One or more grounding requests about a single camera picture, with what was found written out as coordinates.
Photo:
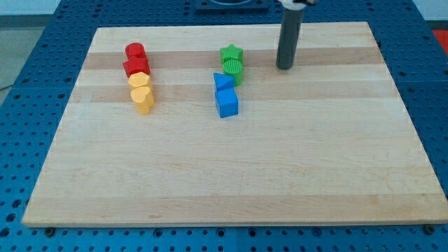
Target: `blue block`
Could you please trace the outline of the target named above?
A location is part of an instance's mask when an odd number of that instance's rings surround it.
[[[238,114],[238,97],[233,87],[216,91],[215,98],[220,118]]]
[[[214,73],[215,91],[221,91],[235,86],[235,78],[221,73]]]

